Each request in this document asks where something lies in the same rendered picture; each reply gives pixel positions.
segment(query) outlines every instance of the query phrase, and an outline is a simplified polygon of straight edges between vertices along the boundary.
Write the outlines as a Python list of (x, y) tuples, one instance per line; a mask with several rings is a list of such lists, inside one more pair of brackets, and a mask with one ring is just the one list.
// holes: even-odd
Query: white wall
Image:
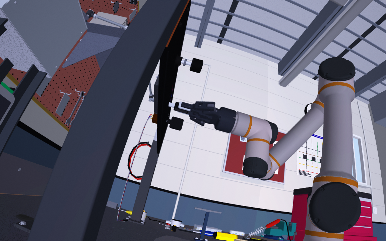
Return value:
[[(202, 47), (194, 47), (195, 38), (185, 35), (182, 57), (199, 58), (210, 65), (208, 83), (203, 101), (216, 102), (216, 107), (226, 107), (240, 111), (278, 125), (282, 132), (289, 131), (304, 115), (305, 105), (314, 102), (318, 81), (299, 75), (288, 87), (281, 87), (278, 81), (277, 64), (250, 53), (243, 52), (209, 40)], [(188, 66), (180, 66), (174, 92), (174, 101), (193, 103), (201, 100), (208, 66), (204, 65), (200, 74), (189, 71)], [(158, 67), (152, 78), (154, 84)], [(360, 102), (365, 127), (366, 141), (371, 162), (373, 199), (378, 207), (374, 221), (385, 222), (382, 182), (379, 159), (368, 107)], [(148, 101), (148, 91), (144, 95), (138, 115), (127, 141), (117, 175), (127, 177), (128, 154), (138, 142), (139, 135), (149, 114), (153, 114), (153, 103)], [(178, 192), (183, 168), (186, 162), (194, 122), (187, 115), (172, 111), (171, 115), (184, 119), (181, 131), (168, 129), (159, 156), (152, 186)], [(357, 100), (352, 103), (353, 133), (364, 140)], [(153, 140), (156, 125), (148, 121), (141, 141)], [(323, 136), (323, 128), (317, 135)], [(312, 186), (313, 179), (296, 174), (296, 155), (285, 165), (285, 182), (272, 183), (234, 174), (223, 173), (223, 163), (227, 148), (228, 133), (217, 131), (212, 125), (198, 125), (182, 189), (183, 194), (200, 198), (249, 206), (291, 212), (293, 190)], [(139, 149), (133, 165), (133, 173), (141, 175), (150, 148)], [(359, 188), (370, 192), (370, 189)]]

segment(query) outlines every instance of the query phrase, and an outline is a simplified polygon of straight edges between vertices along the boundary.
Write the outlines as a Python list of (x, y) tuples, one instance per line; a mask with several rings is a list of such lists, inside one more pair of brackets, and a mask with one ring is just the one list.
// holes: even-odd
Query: green strip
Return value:
[(1, 85), (6, 88), (10, 93), (13, 93), (13, 91), (10, 89), (10, 87), (8, 87), (6, 84), (4, 84), (4, 82), (1, 82)]

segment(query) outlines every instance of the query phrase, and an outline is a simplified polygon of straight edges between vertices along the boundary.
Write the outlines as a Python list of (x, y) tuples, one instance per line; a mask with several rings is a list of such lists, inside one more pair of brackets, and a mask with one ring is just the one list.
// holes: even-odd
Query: red bulletin board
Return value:
[[(276, 141), (278, 142), (284, 133), (278, 132)], [(247, 142), (242, 142), (241, 137), (230, 134), (229, 143), (227, 146), (226, 159), (224, 160), (223, 172), (245, 176), (242, 172), (242, 165), (244, 163), (245, 149), (247, 148)], [(277, 183), (284, 183), (285, 163), (278, 169), (278, 174), (269, 180)]]

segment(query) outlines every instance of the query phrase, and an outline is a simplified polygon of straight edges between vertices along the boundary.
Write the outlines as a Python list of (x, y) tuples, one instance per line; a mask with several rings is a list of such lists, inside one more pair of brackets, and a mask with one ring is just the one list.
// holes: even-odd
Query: ceiling beam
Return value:
[(329, 1), (278, 63), (279, 84), (290, 84), (370, 2), (350, 0), (341, 7)]
[(355, 96), (359, 96), (386, 79), (386, 60), (355, 82)]

